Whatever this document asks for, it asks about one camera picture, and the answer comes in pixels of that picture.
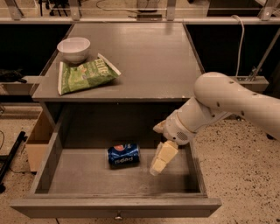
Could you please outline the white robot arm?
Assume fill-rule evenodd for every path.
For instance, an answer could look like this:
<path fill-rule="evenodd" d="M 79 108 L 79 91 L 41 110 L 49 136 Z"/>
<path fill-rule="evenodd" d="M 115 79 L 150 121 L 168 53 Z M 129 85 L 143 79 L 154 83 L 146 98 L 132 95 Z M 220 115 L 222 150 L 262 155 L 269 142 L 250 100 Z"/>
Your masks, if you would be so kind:
<path fill-rule="evenodd" d="M 154 176 L 177 155 L 179 146 L 189 144 L 199 130 L 232 114 L 259 126 L 280 140 L 280 100 L 253 92 L 222 73 L 202 74 L 194 83 L 194 96 L 174 110 L 153 130 L 163 134 L 151 162 Z"/>

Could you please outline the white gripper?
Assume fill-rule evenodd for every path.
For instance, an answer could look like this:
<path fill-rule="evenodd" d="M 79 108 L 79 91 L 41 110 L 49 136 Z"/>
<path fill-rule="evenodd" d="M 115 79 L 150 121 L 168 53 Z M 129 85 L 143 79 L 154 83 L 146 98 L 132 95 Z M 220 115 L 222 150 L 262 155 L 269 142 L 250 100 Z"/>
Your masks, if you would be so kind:
<path fill-rule="evenodd" d="M 179 145 L 186 145 L 191 142 L 195 134 L 182 124 L 177 110 L 174 110 L 165 120 L 156 124 L 153 130 L 170 140 L 159 143 L 156 154 L 152 159 L 150 174 L 157 176 L 177 155 Z"/>

